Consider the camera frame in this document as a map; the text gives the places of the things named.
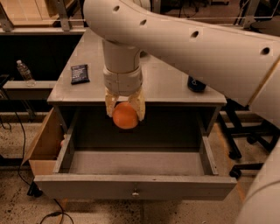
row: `black cable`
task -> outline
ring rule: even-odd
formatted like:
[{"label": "black cable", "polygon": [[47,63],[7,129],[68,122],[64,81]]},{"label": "black cable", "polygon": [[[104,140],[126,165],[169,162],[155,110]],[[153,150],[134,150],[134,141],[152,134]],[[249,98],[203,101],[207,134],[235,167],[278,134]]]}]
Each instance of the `black cable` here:
[{"label": "black cable", "polygon": [[[14,113],[16,114],[17,120],[18,120],[18,122],[19,122],[19,124],[20,124],[20,126],[21,126],[21,129],[22,129],[22,131],[23,131],[23,134],[24,134],[23,155],[22,155],[22,161],[23,161],[24,158],[25,158],[25,145],[26,145],[25,128],[24,128],[24,125],[23,125],[23,123],[22,123],[22,121],[21,121],[21,119],[20,119],[20,117],[19,117],[17,111],[15,110],[13,104],[11,103],[10,97],[8,96],[8,94],[6,93],[6,91],[5,91],[3,88],[1,88],[1,90],[5,93],[5,96],[7,97],[8,102],[10,103],[11,107],[13,108]],[[17,174],[18,174],[18,176],[19,176],[28,186],[30,186],[31,184],[28,183],[27,180],[25,180],[25,179],[21,176],[21,174],[20,174],[20,168],[21,168],[21,164],[18,166],[18,169],[17,169]]]},{"label": "black cable", "polygon": [[9,128],[6,128],[5,126],[4,126],[4,123],[3,123],[3,121],[2,121],[2,117],[0,116],[0,124],[1,124],[1,126],[5,129],[5,130],[11,130],[11,125],[7,122],[7,124],[8,124],[8,126],[9,126]]},{"label": "black cable", "polygon": [[194,17],[198,12],[195,10],[195,12],[190,16],[190,15],[187,15],[186,13],[185,13],[185,7],[183,7],[183,12],[184,12],[184,15],[185,15],[185,17],[186,18],[192,18],[192,17]]},{"label": "black cable", "polygon": [[74,221],[73,221],[72,217],[71,217],[69,214],[65,213],[65,211],[64,211],[63,207],[60,205],[60,203],[59,203],[56,199],[54,199],[54,201],[55,201],[55,203],[59,206],[61,212],[49,213],[48,215],[46,215],[46,216],[41,220],[40,224],[42,224],[42,223],[44,222],[44,220],[46,220],[47,218],[49,218],[49,217],[56,217],[56,216],[59,216],[60,214],[62,214],[62,218],[61,218],[59,224],[62,224],[62,223],[63,223],[64,215],[67,216],[67,217],[70,219],[70,221],[72,222],[72,224],[74,224]]}]

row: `black object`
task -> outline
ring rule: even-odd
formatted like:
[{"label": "black object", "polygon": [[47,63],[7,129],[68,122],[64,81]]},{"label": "black object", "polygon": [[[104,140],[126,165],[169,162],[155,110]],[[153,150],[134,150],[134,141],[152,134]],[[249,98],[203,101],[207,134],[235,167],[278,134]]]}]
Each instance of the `black object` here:
[{"label": "black object", "polygon": [[38,186],[32,181],[29,190],[27,192],[28,196],[34,196],[35,198],[40,197],[43,194],[41,190],[39,190]]},{"label": "black object", "polygon": [[229,176],[232,178],[238,179],[242,175],[241,170],[261,170],[263,167],[263,163],[257,164],[235,164],[231,171],[229,172]]},{"label": "black object", "polygon": [[260,32],[272,36],[280,37],[280,22],[279,21],[260,21],[250,25],[250,30]]},{"label": "black object", "polygon": [[0,88],[3,88],[3,86],[6,84],[6,82],[10,79],[9,74],[1,74],[0,75]]},{"label": "black object", "polygon": [[71,84],[89,82],[88,65],[72,66],[72,81]]},{"label": "black object", "polygon": [[160,14],[165,14],[171,10],[178,10],[180,9],[182,4],[181,0],[162,0],[160,3]]},{"label": "black object", "polygon": [[[237,145],[235,144],[235,137],[246,137],[248,143],[253,144],[259,142],[264,149],[271,152],[277,143],[280,136],[280,130],[273,124],[266,120],[263,120],[260,125],[243,127],[242,122],[235,113],[237,110],[249,110],[247,107],[239,105],[237,102],[227,99],[227,105],[222,108],[227,113],[230,122],[234,125],[233,128],[228,128],[224,122],[221,114],[218,115],[218,121],[220,126],[227,137],[227,141],[231,147],[229,157],[232,159],[238,159],[242,157]],[[268,142],[263,137],[272,137]]]},{"label": "black object", "polygon": [[193,92],[202,92],[204,91],[206,85],[198,80],[195,80],[193,77],[189,76],[187,80],[187,86]]},{"label": "black object", "polygon": [[0,154],[0,166],[19,166],[22,161],[22,158],[6,158]]}]

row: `cardboard box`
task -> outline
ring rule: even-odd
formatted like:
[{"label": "cardboard box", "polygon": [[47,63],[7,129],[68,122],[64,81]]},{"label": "cardboard box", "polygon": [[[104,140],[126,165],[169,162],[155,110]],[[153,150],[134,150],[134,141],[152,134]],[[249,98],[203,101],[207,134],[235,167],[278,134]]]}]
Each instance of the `cardboard box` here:
[{"label": "cardboard box", "polygon": [[[53,0],[0,0],[8,18],[14,25],[50,26],[59,18]],[[77,0],[64,0],[66,9]]]},{"label": "cardboard box", "polygon": [[53,174],[63,134],[60,120],[52,108],[31,142],[22,163],[29,161],[34,176]]}]

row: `cabinet top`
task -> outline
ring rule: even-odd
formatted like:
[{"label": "cabinet top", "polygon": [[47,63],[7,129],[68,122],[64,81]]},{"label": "cabinet top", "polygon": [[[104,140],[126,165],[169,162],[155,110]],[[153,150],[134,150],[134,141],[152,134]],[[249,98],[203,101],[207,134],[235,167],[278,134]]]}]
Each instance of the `cabinet top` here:
[{"label": "cabinet top", "polygon": [[[182,105],[224,105],[226,99],[210,87],[194,93],[187,87],[188,75],[147,54],[141,59],[143,92],[147,103]],[[87,64],[90,82],[72,85],[71,67]],[[105,101],[102,39],[86,29],[66,63],[48,102],[52,105],[93,105]]]}]

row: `bottle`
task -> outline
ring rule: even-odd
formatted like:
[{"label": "bottle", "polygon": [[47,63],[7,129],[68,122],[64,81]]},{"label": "bottle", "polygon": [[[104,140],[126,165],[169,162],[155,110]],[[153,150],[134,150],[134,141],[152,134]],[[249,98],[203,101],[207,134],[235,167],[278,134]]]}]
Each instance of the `bottle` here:
[{"label": "bottle", "polygon": [[29,70],[28,66],[21,60],[17,60],[17,70],[23,77],[27,87],[31,88],[35,86],[36,81],[32,77],[32,72]]}]

